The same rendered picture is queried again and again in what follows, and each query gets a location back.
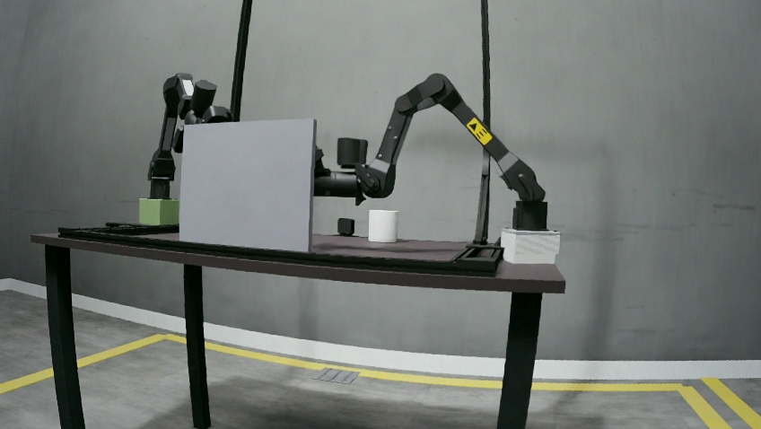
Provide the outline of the white mug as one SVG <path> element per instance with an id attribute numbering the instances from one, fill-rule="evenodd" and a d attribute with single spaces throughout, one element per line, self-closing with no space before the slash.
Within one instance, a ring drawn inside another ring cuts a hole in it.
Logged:
<path id="1" fill-rule="evenodd" d="M 369 241 L 396 242 L 398 239 L 398 211 L 370 210 Z"/>

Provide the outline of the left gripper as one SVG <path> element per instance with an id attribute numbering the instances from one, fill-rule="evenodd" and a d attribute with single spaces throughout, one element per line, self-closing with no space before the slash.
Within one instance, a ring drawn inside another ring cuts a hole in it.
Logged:
<path id="1" fill-rule="evenodd" d="M 326 171 L 314 174 L 314 197 L 335 196 L 335 171 Z"/>

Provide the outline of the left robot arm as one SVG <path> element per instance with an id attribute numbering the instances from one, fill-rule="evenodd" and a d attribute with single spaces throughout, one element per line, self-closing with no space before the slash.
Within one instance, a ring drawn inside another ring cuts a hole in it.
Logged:
<path id="1" fill-rule="evenodd" d="M 537 183 L 534 171 L 502 144 L 465 104 L 466 102 L 464 103 L 452 85 L 447 76 L 435 73 L 399 96 L 395 101 L 378 154 L 370 165 L 366 164 L 367 140 L 338 138 L 337 163 L 341 165 L 341 169 L 355 169 L 355 172 L 337 171 L 336 197 L 355 197 L 356 206 L 366 200 L 363 194 L 371 198 L 388 197 L 394 189 L 398 156 L 414 113 L 440 104 L 448 109 L 495 159 L 501 169 L 496 175 L 506 183 L 507 188 L 518 192 L 520 200 L 516 200 L 516 207 L 513 208 L 512 229 L 549 232 L 547 202 L 543 201 L 546 192 Z"/>

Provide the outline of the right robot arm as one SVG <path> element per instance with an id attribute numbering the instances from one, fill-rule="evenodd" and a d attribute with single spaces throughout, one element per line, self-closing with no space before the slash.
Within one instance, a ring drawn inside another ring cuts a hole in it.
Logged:
<path id="1" fill-rule="evenodd" d="M 153 154 L 147 175 L 147 180 L 151 181 L 151 196 L 147 199 L 172 199 L 170 198 L 170 181 L 174 181 L 176 167 L 171 148 L 178 115 L 184 120 L 185 125 L 191 125 L 197 118 L 199 118 L 198 124 L 223 123 L 232 120 L 232 112 L 229 109 L 212 106 L 217 85 L 207 80 L 200 80 L 194 87 L 192 79 L 191 74 L 178 73 L 168 78 L 163 85 L 162 93 L 167 106 L 159 148 Z M 152 177 L 169 179 L 152 179 Z"/>

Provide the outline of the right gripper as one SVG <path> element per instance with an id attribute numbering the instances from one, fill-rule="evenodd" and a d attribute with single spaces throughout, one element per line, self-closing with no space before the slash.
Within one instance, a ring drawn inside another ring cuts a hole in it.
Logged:
<path id="1" fill-rule="evenodd" d="M 195 119 L 191 125 L 197 124 L 197 122 L 198 122 L 198 118 Z M 184 136 L 184 126 L 180 126 L 177 128 L 176 134 L 172 142 L 172 148 L 175 153 L 182 153 L 183 136 Z"/>

